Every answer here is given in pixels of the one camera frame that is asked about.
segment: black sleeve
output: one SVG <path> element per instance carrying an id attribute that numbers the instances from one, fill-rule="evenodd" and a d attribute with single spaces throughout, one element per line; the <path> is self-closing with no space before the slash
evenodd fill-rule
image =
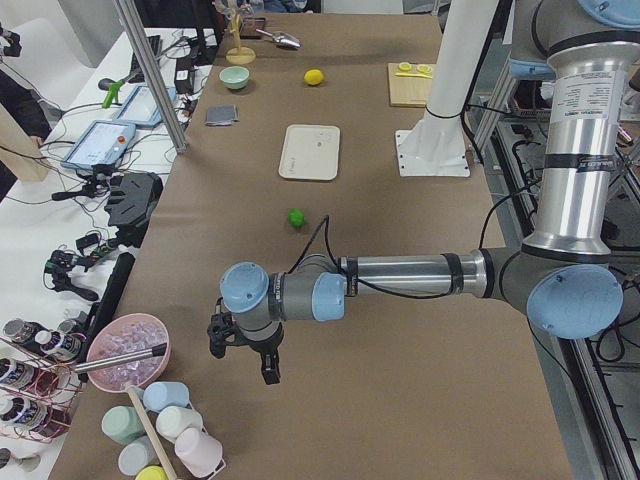
<path id="1" fill-rule="evenodd" d="M 45 139 L 51 132 L 40 105 L 28 90 L 0 70 L 0 103 L 29 136 Z"/>

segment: white stand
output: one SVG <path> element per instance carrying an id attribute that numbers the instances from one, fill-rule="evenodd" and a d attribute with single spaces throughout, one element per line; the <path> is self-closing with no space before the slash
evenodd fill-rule
<path id="1" fill-rule="evenodd" d="M 400 175 L 468 177 L 465 142 L 457 116 L 499 0 L 453 0 L 427 101 L 429 110 L 411 131 L 396 132 Z"/>

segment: yellow lemon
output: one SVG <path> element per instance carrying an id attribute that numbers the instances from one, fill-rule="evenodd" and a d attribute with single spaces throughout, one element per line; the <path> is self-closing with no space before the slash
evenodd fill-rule
<path id="1" fill-rule="evenodd" d="M 318 70 L 317 68 L 312 68 L 311 70 L 307 70 L 307 73 L 304 74 L 304 81 L 307 85 L 320 85 L 324 80 L 324 73 Z"/>

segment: white chair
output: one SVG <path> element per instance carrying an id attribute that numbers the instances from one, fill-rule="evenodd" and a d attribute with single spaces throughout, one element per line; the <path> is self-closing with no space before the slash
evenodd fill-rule
<path id="1" fill-rule="evenodd" d="M 19 75 L 6 65 L 0 68 L 23 87 L 35 87 L 53 107 L 67 110 L 94 69 L 80 62 L 47 19 L 36 18 L 11 30 L 20 34 L 22 53 L 3 61 Z"/>

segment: white plastic board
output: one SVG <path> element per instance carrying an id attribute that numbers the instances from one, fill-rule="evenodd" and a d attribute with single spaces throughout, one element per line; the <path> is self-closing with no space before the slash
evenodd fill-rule
<path id="1" fill-rule="evenodd" d="M 339 152 L 338 127 L 289 125 L 278 173 L 292 180 L 333 180 L 338 175 Z"/>

